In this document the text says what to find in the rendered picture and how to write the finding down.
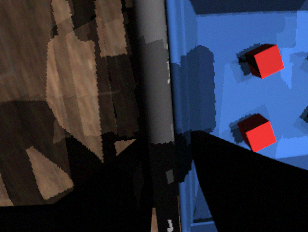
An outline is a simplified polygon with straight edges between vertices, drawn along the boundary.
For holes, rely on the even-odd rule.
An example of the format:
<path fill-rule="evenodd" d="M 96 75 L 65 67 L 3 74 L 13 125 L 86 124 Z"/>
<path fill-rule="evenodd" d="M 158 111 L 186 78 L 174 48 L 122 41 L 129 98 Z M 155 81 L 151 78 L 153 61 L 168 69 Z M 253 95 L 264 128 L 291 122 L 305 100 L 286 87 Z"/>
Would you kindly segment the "blue plastic tray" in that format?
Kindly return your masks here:
<path fill-rule="evenodd" d="M 308 0 L 165 0 L 182 232 L 218 232 L 191 131 L 248 148 L 239 121 L 260 113 L 276 143 L 256 153 L 308 170 Z M 283 70 L 251 74 L 246 52 L 277 44 Z"/>

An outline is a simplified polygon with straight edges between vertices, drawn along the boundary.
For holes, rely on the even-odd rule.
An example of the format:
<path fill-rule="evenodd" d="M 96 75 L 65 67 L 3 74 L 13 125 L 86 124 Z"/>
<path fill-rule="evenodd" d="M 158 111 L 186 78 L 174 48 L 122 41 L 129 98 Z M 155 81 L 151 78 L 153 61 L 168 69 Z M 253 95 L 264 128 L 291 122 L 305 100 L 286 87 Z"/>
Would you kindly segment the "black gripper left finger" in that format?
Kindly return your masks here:
<path fill-rule="evenodd" d="M 54 204 L 0 206 L 0 232 L 151 232 L 146 136 Z"/>

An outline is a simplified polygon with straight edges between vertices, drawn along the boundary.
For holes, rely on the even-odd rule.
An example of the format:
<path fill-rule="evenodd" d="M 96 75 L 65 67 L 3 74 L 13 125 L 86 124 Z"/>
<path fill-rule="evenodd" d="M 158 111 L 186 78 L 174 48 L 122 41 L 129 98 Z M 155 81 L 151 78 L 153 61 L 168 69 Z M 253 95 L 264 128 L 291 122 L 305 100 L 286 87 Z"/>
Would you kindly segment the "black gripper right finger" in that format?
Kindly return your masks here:
<path fill-rule="evenodd" d="M 308 170 L 203 131 L 191 154 L 218 232 L 308 232 Z"/>

